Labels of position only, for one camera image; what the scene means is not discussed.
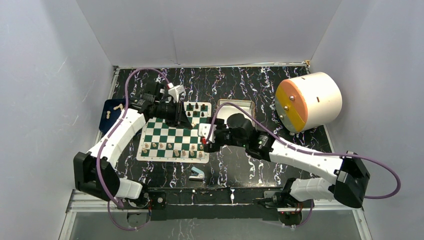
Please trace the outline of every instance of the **cylindrical container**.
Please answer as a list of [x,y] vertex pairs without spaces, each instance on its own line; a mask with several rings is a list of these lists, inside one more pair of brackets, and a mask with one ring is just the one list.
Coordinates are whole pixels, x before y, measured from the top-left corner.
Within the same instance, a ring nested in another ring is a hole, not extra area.
[[282,124],[300,133],[333,121],[342,109],[342,94],[330,76],[316,72],[283,80],[275,108]]

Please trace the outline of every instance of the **white wall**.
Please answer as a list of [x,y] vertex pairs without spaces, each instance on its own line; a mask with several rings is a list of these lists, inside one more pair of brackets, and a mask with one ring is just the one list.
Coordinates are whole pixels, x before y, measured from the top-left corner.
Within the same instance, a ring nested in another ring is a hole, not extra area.
[[112,65],[75,0],[1,1],[0,239],[57,239]]
[[311,59],[341,0],[77,0],[113,65]]
[[[343,0],[311,61],[343,96],[328,125],[337,152],[375,157],[400,175],[398,195],[364,202],[375,240],[424,239],[423,23],[421,0]],[[368,195],[395,188],[389,173],[367,167]]]

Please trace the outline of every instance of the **black marbled floor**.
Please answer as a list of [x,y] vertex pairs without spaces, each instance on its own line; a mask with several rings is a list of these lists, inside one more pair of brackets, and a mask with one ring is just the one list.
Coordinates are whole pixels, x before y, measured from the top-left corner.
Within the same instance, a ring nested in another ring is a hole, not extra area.
[[[124,84],[131,71],[119,71],[113,98],[124,97]],[[278,84],[287,78],[306,75],[305,67],[162,68],[160,71],[174,85],[185,86],[183,101],[209,102],[215,109],[219,99],[252,100],[256,119],[277,135],[314,150],[331,151],[323,126],[291,136],[276,115],[274,91]],[[143,85],[151,81],[165,82],[156,72],[142,71],[129,82],[130,94],[140,95]],[[211,153],[207,164],[138,161],[136,152],[140,137],[141,134],[136,135],[123,151],[117,173],[120,177],[148,184],[150,188],[279,187],[284,186],[288,178],[311,178],[306,171],[251,158],[244,149],[232,146]],[[189,181],[192,166],[204,171],[203,182]]]

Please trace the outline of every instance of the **white bracket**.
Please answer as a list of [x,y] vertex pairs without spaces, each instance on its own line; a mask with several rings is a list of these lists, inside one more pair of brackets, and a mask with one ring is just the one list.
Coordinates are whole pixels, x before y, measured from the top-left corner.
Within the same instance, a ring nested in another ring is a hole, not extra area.
[[290,195],[303,202],[310,199],[334,200],[334,194],[329,191],[332,184],[324,178],[296,179],[291,185]]
[[[211,143],[215,142],[214,132],[216,128],[217,126],[213,125],[212,133],[210,134],[209,139],[207,139],[208,142],[211,142]],[[211,125],[209,123],[200,123],[197,134],[199,137],[207,138],[210,130],[211,130]]]
[[136,181],[131,181],[125,178],[119,179],[119,189],[116,193],[116,198],[138,199],[142,192],[143,186]]
[[168,84],[168,94],[173,97],[173,102],[178,103],[180,101],[180,94],[184,93],[186,89],[182,85],[174,86],[172,83]]

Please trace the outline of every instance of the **chessboard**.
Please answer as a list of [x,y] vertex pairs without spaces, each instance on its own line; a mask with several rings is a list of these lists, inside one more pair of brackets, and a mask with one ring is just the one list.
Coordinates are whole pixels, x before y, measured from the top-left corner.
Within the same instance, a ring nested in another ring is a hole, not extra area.
[[137,150],[138,161],[202,163],[209,162],[209,153],[204,152],[199,124],[211,117],[212,105],[209,102],[184,102],[188,120],[195,124],[193,129],[168,127],[165,120],[150,119],[141,130]]

